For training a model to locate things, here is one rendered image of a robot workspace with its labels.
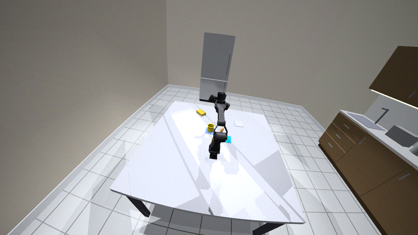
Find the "yellow cup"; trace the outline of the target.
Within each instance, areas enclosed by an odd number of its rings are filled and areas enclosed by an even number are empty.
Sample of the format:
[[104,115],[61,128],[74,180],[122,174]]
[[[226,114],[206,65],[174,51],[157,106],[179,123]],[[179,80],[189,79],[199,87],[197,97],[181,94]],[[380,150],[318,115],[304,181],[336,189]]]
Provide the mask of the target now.
[[213,132],[215,125],[213,124],[208,124],[208,132]]

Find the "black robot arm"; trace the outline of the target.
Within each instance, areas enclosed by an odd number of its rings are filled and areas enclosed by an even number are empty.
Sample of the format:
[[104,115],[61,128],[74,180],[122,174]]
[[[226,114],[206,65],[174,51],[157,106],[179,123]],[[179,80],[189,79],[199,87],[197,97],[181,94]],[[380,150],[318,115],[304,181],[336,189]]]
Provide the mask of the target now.
[[224,112],[226,110],[226,95],[224,92],[218,92],[218,96],[217,96],[217,100],[215,102],[215,109],[216,112],[218,113],[218,121],[217,121],[217,126],[223,126],[226,130],[226,133],[222,133],[222,132],[215,132],[214,129],[214,133],[213,133],[213,139],[212,142],[209,145],[209,153],[210,153],[210,159],[215,159],[217,160],[217,154],[220,153],[220,147],[221,147],[221,142],[225,142],[227,140],[227,135],[228,135],[228,130],[226,128],[226,121],[225,121],[225,116],[224,116]]

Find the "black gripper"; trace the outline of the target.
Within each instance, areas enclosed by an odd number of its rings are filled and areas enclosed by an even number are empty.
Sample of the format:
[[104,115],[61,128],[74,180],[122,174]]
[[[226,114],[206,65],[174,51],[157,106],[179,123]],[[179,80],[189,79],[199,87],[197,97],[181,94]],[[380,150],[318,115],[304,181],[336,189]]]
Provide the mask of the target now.
[[[215,103],[217,100],[217,97],[215,95],[211,95],[210,98],[208,99],[211,103]],[[226,102],[226,110],[228,110],[230,104]]]

